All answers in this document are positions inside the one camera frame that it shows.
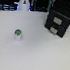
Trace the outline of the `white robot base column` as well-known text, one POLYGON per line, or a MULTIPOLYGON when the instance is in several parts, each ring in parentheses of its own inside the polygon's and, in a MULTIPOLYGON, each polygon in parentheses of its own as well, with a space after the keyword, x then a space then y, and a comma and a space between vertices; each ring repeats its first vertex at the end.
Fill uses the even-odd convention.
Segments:
POLYGON ((27 11, 29 10, 29 0, 19 0, 19 6, 18 9, 22 11, 27 11))

